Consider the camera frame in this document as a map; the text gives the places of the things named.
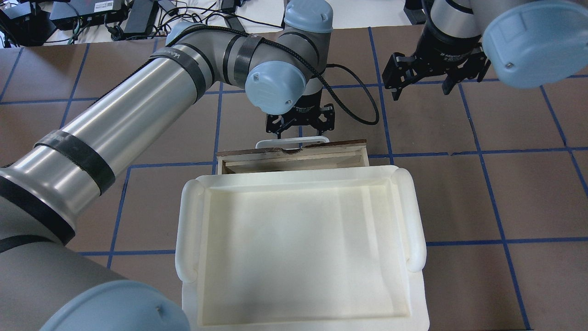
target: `white label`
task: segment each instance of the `white label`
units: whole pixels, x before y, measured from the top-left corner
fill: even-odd
[[[114,7],[114,1],[97,2],[94,5],[94,12],[111,11]]]

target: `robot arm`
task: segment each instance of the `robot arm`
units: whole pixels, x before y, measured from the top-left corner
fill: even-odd
[[[283,114],[325,69],[332,10],[294,0],[278,42],[195,25],[68,125],[0,168],[0,329],[188,330],[179,307],[64,248],[76,219],[215,81]]]
[[[570,0],[435,0],[411,56],[395,52],[382,74],[398,100],[424,77],[446,74],[443,93],[465,79],[480,82],[490,62],[498,78],[538,87],[588,64],[588,9]],[[407,8],[414,1],[407,1]]]

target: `white plastic tray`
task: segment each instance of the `white plastic tray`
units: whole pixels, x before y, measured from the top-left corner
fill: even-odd
[[[393,165],[202,176],[176,269],[192,330],[428,330],[426,246]]]

